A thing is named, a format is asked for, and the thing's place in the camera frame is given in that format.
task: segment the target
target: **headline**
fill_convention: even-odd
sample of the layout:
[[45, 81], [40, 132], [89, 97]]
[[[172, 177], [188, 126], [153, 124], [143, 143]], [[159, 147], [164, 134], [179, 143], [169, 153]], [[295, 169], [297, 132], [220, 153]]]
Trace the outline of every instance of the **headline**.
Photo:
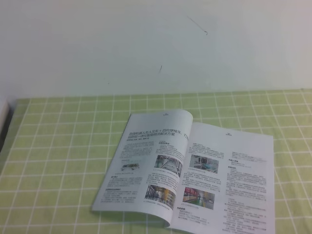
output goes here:
[[142, 132], [133, 132], [129, 133], [128, 140], [142, 140], [142, 139], [148, 139], [149, 137], [155, 137], [155, 136], [175, 136], [176, 134], [183, 135], [183, 133], [180, 130], [177, 129], [154, 129], [149, 131], [142, 131]]

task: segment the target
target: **printed photo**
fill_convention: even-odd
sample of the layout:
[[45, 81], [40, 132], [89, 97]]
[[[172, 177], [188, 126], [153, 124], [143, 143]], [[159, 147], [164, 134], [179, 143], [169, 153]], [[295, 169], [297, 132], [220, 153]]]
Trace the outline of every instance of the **printed photo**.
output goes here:
[[134, 171], [140, 168], [140, 160], [122, 160], [121, 171]]
[[149, 185], [146, 191], [145, 199], [161, 202], [173, 210], [176, 195], [169, 189]]
[[208, 157], [192, 155], [190, 167], [208, 172], [218, 173], [219, 161]]
[[155, 166], [156, 168], [162, 168], [177, 174], [179, 177], [182, 171], [182, 163], [177, 159], [169, 156], [158, 155]]
[[215, 195], [209, 192], [186, 187], [184, 190], [183, 202], [197, 206], [214, 209]]

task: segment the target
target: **magazine page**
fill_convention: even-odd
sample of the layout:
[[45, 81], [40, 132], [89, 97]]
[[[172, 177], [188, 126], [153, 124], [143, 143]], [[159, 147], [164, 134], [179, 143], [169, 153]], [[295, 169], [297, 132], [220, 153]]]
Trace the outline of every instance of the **magazine page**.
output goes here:
[[275, 232], [273, 137], [194, 123], [170, 227]]
[[132, 114], [92, 209], [160, 216], [170, 223], [193, 116]]

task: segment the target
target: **open magazine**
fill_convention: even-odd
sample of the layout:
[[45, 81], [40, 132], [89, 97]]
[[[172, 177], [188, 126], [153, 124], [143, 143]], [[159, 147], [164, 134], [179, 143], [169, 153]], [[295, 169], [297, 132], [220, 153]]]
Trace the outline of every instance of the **open magazine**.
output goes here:
[[196, 234], [272, 234], [273, 137], [132, 114], [92, 210], [144, 212]]

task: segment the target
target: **tablecloth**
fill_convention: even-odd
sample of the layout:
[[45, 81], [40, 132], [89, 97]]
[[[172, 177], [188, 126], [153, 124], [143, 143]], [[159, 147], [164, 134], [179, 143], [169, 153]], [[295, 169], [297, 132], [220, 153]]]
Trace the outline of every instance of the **tablecloth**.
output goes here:
[[312, 90], [20, 99], [0, 155], [4, 234], [162, 234], [146, 214], [91, 212], [130, 113], [274, 136], [277, 234], [312, 233]]

